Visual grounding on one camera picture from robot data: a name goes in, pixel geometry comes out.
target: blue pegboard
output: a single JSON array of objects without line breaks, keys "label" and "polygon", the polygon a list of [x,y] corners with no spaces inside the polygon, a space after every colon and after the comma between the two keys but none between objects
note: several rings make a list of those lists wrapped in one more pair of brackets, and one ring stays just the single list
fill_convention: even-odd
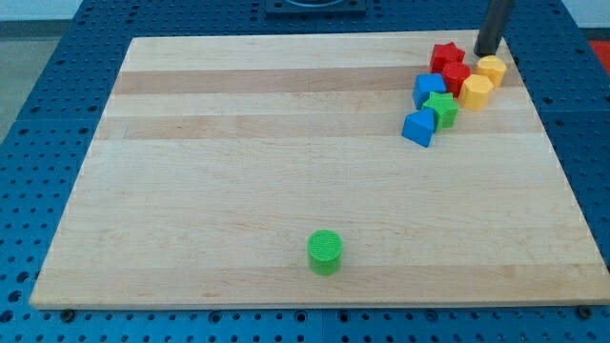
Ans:
[{"label": "blue pegboard", "polygon": [[[365,16],[265,17],[258,0],[85,0],[0,147],[0,342],[610,341],[610,307],[77,312],[64,323],[28,305],[133,37],[476,29],[486,1],[367,5]],[[608,264],[610,80],[559,0],[518,0],[505,35]]]}]

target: wooden board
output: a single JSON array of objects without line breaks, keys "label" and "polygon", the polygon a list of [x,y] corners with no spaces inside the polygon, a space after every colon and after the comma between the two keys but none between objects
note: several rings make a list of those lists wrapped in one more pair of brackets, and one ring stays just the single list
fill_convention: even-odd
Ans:
[{"label": "wooden board", "polygon": [[[41,309],[609,303],[504,42],[504,87],[424,149],[415,75],[474,31],[136,38],[30,302]],[[306,242],[340,233],[343,268]]]}]

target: black screw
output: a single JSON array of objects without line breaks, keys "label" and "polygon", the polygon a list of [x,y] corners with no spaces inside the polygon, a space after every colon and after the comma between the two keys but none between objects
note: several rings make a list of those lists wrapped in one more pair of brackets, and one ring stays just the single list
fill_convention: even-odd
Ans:
[{"label": "black screw", "polygon": [[74,310],[65,309],[59,314],[59,319],[64,323],[71,323],[76,317]]},{"label": "black screw", "polygon": [[586,305],[578,306],[576,309],[576,313],[580,317],[580,319],[584,320],[590,319],[593,316],[593,310],[591,310],[591,308]]}]

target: white floor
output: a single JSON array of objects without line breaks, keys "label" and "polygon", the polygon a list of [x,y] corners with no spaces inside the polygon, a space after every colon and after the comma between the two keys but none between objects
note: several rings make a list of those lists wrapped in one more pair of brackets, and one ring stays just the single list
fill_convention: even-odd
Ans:
[{"label": "white floor", "polygon": [[0,40],[0,142],[55,50],[59,37]]}]

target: blue block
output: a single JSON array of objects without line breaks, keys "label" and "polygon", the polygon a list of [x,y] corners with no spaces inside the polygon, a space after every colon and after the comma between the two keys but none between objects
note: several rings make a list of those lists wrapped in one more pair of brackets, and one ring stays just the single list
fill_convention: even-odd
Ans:
[{"label": "blue block", "polygon": [[439,73],[418,75],[413,87],[413,101],[416,103],[416,109],[421,110],[423,103],[430,97],[431,91],[437,93],[447,92],[442,75]]},{"label": "blue block", "polygon": [[425,109],[408,114],[404,118],[402,136],[409,138],[422,147],[428,148],[432,134],[435,132],[435,112]]}]

